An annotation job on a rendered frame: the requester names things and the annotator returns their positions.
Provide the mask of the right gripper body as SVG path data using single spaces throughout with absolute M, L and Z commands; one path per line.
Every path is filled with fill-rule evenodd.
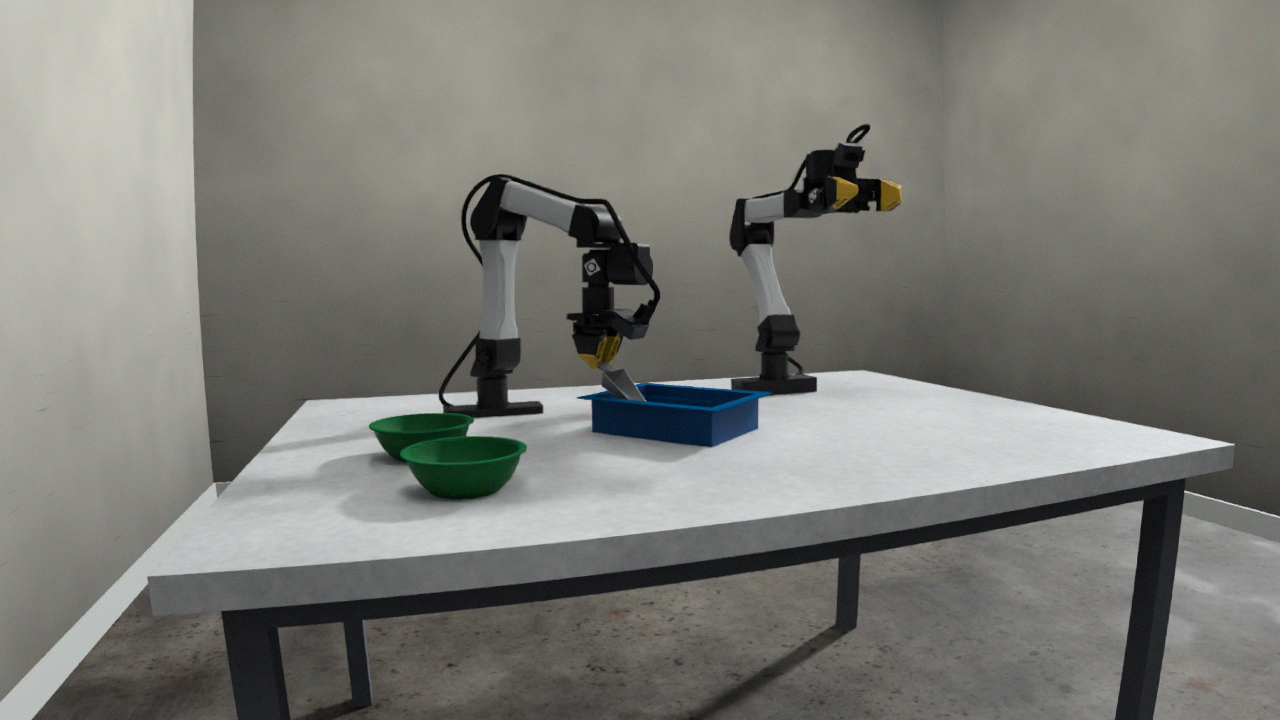
M 602 340 L 607 336 L 617 337 L 617 331 L 612 329 L 614 315 L 602 314 L 602 310 L 614 309 L 614 287 L 608 288 L 582 288 L 582 313 L 567 314 L 567 320 L 573 322 L 573 343 L 579 354 L 596 356 L 596 350 Z M 584 314 L 584 316 L 581 315 Z M 596 316 L 588 315 L 596 314 Z M 603 329 L 604 328 L 604 329 Z M 623 334 L 620 334 L 620 345 Z

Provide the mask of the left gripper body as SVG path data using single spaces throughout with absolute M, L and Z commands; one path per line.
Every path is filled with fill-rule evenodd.
M 858 184 L 858 195 L 844 206 L 835 209 L 833 205 L 840 201 L 837 200 L 837 181 L 833 177 L 827 177 L 827 187 L 822 195 L 822 211 L 854 213 L 854 209 L 855 213 L 870 211 L 867 201 L 876 201 L 876 211 L 881 211 L 881 181 L 884 179 L 851 178 L 849 182 Z

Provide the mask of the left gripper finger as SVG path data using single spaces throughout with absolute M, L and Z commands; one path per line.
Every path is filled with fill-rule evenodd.
M 902 202 L 901 184 L 890 181 L 881 181 L 881 211 L 886 211 Z
M 838 177 L 833 178 L 837 181 L 837 200 L 840 200 L 833 205 L 833 208 L 837 209 L 844 206 L 845 202 L 849 202 L 850 199 L 858 195 L 858 184 L 852 184 L 851 182 L 844 181 Z

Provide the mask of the green bowl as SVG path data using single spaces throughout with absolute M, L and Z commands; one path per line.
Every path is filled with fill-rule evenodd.
M 428 439 L 465 437 L 467 436 L 468 425 L 472 423 L 472 416 L 462 414 L 420 413 L 387 416 L 370 423 L 369 429 L 375 432 L 379 443 L 387 454 L 398 461 L 407 462 L 401 457 L 403 448 Z
M 431 495 L 477 498 L 506 486 L 526 450 L 518 439 L 465 436 L 411 445 L 401 451 L 401 457 Z

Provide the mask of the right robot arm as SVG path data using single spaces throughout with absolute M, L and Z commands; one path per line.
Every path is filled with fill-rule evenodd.
M 582 252 L 582 282 L 588 288 L 608 288 L 609 282 L 648 284 L 625 243 L 620 243 L 620 232 L 607 209 L 494 177 L 470 219 L 483 256 L 483 324 L 480 338 L 475 338 L 475 361 L 470 372 L 477 377 L 477 402 L 443 406 L 443 413 L 483 415 L 544 410 L 540 401 L 508 402 L 504 375 L 513 373 L 521 359 L 521 338 L 517 338 L 515 323 L 515 258 L 527 217 L 564 231 L 576 240 L 576 249 L 595 247 Z M 602 314 L 616 316 L 612 329 L 620 334 L 640 340 L 649 327 L 645 323 L 653 310 L 652 301 L 641 304 L 636 313 L 613 309 L 602 310 Z

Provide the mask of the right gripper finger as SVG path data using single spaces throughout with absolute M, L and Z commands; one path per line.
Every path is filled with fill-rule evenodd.
M 593 369 L 598 369 L 600 366 L 600 363 L 602 363 L 602 355 L 603 355 L 604 348 L 605 348 L 605 341 L 607 341 L 607 338 L 602 340 L 602 342 L 599 343 L 598 350 L 596 350 L 596 356 L 589 355 L 589 354 L 579 354 L 579 357 L 581 357 L 582 361 L 588 364 L 588 366 L 591 366 Z
M 620 334 L 617 334 L 617 337 L 607 336 L 605 348 L 602 355 L 602 360 L 609 364 L 613 360 L 613 357 L 618 354 L 617 352 L 618 346 L 620 346 Z

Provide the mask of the grey metal scoop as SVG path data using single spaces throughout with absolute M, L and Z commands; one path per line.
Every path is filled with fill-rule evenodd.
M 634 380 L 631 380 L 627 372 L 625 372 L 625 368 L 614 369 L 613 366 L 602 360 L 599 369 L 602 370 L 602 387 L 608 389 L 617 398 L 646 402 L 646 400 L 643 397 L 637 387 L 634 384 Z

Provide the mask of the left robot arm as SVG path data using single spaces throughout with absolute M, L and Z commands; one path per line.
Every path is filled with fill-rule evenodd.
M 794 314 L 785 304 L 774 273 L 771 249 L 774 243 L 774 222 L 828 214 L 829 211 L 822 211 L 824 178 L 838 177 L 844 181 L 851 181 L 852 177 L 858 177 L 856 168 L 859 161 L 863 161 L 864 154 L 865 150 L 860 145 L 842 142 L 838 142 L 835 150 L 812 151 L 806 154 L 806 177 L 803 178 L 803 190 L 786 190 L 785 193 L 762 200 L 737 199 L 730 229 L 730 246 L 739 250 L 737 255 L 742 256 L 742 263 L 748 266 L 756 295 L 760 322 L 756 328 L 760 333 L 755 351 L 762 352 L 762 374 L 735 378 L 731 379 L 731 384 L 750 387 L 817 382 L 815 375 L 788 374 L 788 354 L 786 351 L 794 351 L 800 338 L 800 331 Z M 745 225 L 745 219 L 748 223 L 756 223 Z

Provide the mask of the blue box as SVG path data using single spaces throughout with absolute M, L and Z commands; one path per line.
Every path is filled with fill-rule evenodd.
M 594 433 L 712 448 L 756 430 L 759 398 L 772 395 L 655 383 L 636 387 L 646 402 L 617 398 L 609 391 L 579 397 L 591 400 Z

